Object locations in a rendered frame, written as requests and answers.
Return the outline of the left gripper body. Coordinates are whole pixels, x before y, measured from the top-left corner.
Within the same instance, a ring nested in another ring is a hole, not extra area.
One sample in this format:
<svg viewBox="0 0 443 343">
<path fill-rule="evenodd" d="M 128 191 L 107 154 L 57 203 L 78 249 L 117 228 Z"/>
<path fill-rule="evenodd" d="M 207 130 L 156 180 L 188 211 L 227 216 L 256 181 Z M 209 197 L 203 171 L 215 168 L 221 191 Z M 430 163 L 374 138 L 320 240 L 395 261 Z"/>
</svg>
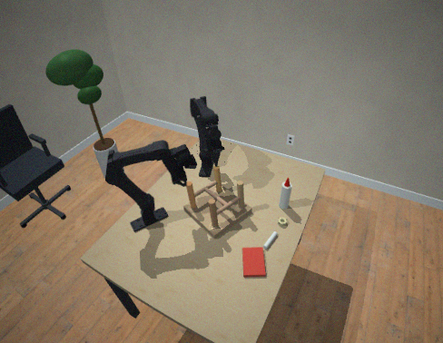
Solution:
<svg viewBox="0 0 443 343">
<path fill-rule="evenodd" d="M 222 146 L 221 150 L 224 150 L 224 147 L 223 147 L 223 146 Z M 218 154 L 218 153 L 214 153 L 213 150 L 208 151 L 208 149 L 204 149 L 204 152 L 206 153 L 206 156 L 214 155 L 214 154 Z"/>
</svg>

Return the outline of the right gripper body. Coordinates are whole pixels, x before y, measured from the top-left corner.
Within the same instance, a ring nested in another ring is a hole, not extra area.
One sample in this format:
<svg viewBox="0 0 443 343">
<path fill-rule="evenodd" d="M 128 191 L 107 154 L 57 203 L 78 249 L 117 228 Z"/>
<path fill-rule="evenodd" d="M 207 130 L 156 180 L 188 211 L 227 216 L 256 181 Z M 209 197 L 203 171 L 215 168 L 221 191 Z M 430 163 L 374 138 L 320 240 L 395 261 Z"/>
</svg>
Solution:
<svg viewBox="0 0 443 343">
<path fill-rule="evenodd" d="M 179 165 L 179 163 L 178 163 L 178 165 Z M 176 168 L 178 167 L 178 165 L 176 166 Z M 183 182 L 187 181 L 186 173 L 182 177 L 179 177 L 179 178 L 177 177 L 176 173 L 174 172 L 174 170 L 176 168 L 174 168 L 173 170 L 168 170 L 169 173 L 171 174 L 171 177 L 172 177 L 172 183 L 176 184 L 178 181 L 183 181 Z"/>
</svg>

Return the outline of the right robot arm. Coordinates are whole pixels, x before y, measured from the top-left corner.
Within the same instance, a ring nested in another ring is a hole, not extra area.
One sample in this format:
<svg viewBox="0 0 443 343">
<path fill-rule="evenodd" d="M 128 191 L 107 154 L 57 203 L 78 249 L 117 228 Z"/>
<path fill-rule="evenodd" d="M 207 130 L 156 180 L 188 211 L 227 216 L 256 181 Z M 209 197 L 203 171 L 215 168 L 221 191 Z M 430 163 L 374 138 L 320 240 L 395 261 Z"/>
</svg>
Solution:
<svg viewBox="0 0 443 343">
<path fill-rule="evenodd" d="M 114 154 L 114 158 L 113 154 L 110 153 Z M 183 166 L 185 169 L 196 169 L 197 167 L 197 161 L 195 161 L 193 155 L 190 154 L 185 144 L 169 150 L 168 142 L 163 140 L 127 152 L 114 152 L 114 150 L 110 150 L 108 156 L 109 159 L 113 159 L 107 160 L 106 182 L 123 190 L 140 206 L 139 208 L 141 209 L 143 219 L 141 217 L 130 222 L 134 232 L 168 217 L 168 213 L 164 208 L 155 211 L 154 197 L 150 193 L 147 194 L 142 191 L 130 181 L 123 172 L 123 167 L 138 162 L 162 160 L 167 170 L 173 170 L 179 163 L 178 167 L 174 170 L 178 178 L 185 175 Z"/>
</svg>

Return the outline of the white glue bottle with red cap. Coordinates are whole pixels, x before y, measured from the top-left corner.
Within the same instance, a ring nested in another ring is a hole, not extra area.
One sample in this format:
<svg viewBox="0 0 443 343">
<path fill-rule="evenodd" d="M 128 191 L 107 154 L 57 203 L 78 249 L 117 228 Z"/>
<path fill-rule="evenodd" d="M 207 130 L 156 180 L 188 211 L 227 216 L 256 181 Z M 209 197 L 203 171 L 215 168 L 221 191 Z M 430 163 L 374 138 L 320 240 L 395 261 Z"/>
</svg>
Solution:
<svg viewBox="0 0 443 343">
<path fill-rule="evenodd" d="M 290 193 L 291 193 L 292 184 L 290 180 L 287 179 L 281 186 L 281 197 L 279 207 L 283 210 L 287 209 L 290 201 Z"/>
</svg>

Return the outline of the light grey cylinder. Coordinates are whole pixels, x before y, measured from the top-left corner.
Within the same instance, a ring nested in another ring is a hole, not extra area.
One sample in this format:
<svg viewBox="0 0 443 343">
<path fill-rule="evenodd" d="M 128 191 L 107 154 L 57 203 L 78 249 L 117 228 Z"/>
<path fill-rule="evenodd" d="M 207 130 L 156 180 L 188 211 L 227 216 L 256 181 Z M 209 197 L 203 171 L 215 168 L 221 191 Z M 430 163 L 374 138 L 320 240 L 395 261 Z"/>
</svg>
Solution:
<svg viewBox="0 0 443 343">
<path fill-rule="evenodd" d="M 266 243 L 263 245 L 263 248 L 264 249 L 267 249 L 269 246 L 270 246 L 270 244 L 272 243 L 272 241 L 275 239 L 275 237 L 277 236 L 277 232 L 276 231 L 274 231 L 272 234 L 271 234 L 271 236 L 269 237 L 269 239 L 266 241 Z"/>
</svg>

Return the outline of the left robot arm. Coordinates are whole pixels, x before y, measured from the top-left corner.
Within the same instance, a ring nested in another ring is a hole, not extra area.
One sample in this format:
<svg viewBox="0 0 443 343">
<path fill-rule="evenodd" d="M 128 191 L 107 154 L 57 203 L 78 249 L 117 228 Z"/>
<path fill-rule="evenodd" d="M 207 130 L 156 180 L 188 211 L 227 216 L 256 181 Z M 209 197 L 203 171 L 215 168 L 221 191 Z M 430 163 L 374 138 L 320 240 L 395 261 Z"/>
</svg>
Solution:
<svg viewBox="0 0 443 343">
<path fill-rule="evenodd" d="M 199 157 L 202 160 L 202 167 L 200 169 L 199 176 L 210 177 L 212 172 L 213 160 L 210 155 L 206 156 L 206 153 L 203 151 L 203 149 L 208 149 L 208 151 L 213 150 L 214 153 L 219 153 L 222 151 L 222 141 L 220 141 L 222 134 L 220 130 L 218 130 L 218 121 L 219 121 L 218 114 L 214 113 L 213 110 L 207 107 L 206 96 L 201 97 L 201 99 L 191 98 L 191 105 L 192 105 L 191 115 L 192 117 L 194 117 L 194 121 L 196 122 L 198 133 L 200 132 Z M 202 114 L 200 112 L 202 112 Z M 207 141 L 207 139 L 211 140 Z"/>
</svg>

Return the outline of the pale yellow roll of tape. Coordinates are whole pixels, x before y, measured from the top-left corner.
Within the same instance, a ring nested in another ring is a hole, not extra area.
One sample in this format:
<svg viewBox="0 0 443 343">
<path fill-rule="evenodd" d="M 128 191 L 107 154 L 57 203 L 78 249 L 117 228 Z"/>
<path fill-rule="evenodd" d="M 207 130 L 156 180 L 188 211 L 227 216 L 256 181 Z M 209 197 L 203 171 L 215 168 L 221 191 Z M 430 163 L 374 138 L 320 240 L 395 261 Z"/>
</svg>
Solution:
<svg viewBox="0 0 443 343">
<path fill-rule="evenodd" d="M 282 221 L 285 221 L 284 223 L 282 222 Z M 285 218 L 283 218 L 283 217 L 280 217 L 279 218 L 279 220 L 278 220 L 278 224 L 280 225 L 280 226 L 285 226 L 286 225 L 286 223 L 287 223 L 287 220 L 285 219 Z"/>
</svg>

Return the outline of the red flat rectangular block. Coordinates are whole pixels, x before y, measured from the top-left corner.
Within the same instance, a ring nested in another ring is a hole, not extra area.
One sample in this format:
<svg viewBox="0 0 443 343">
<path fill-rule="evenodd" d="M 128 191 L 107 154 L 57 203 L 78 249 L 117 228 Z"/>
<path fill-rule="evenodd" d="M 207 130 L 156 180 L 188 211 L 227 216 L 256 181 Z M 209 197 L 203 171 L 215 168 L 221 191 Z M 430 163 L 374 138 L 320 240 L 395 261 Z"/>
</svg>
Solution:
<svg viewBox="0 0 443 343">
<path fill-rule="evenodd" d="M 263 247 L 242 248 L 243 277 L 265 277 Z"/>
</svg>

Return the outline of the wooden stool legs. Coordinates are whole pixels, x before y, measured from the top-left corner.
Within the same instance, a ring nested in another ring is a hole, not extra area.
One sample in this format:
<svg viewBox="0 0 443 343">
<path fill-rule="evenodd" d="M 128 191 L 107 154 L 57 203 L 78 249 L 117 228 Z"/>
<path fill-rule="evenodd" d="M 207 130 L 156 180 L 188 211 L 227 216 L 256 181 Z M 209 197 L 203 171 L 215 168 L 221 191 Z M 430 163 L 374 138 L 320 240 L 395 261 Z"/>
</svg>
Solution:
<svg viewBox="0 0 443 343">
<path fill-rule="evenodd" d="M 205 191 L 214 198 L 214 199 L 209 199 L 208 202 L 209 202 L 212 226 L 213 226 L 213 228 L 217 228 L 218 227 L 218 217 L 217 217 L 217 215 L 219 215 L 220 213 L 222 213 L 223 211 L 225 211 L 226 209 L 231 207 L 237 201 L 239 203 L 238 207 L 241 210 L 243 209 L 243 207 L 244 207 L 244 192 L 243 192 L 243 181 L 237 181 L 238 196 L 236 198 L 234 198 L 233 200 L 229 201 L 229 202 L 226 202 L 225 200 L 223 200 L 221 197 L 219 197 L 213 191 L 209 190 L 211 187 L 216 185 L 216 191 L 217 192 L 222 191 L 220 167 L 219 166 L 217 166 L 217 167 L 214 166 L 213 170 L 214 170 L 215 181 L 211 182 L 210 184 L 208 184 L 207 186 L 205 186 L 202 189 L 198 190 L 197 192 L 193 191 L 193 187 L 192 187 L 192 182 L 191 181 L 187 181 L 187 186 L 186 187 L 187 187 L 187 192 L 188 192 L 191 208 L 196 208 L 196 206 L 197 206 L 196 205 L 195 197 L 197 197 L 198 195 L 202 194 Z M 221 208 L 216 210 L 215 200 L 217 200 L 218 202 L 220 202 L 224 206 L 222 206 Z"/>
</svg>

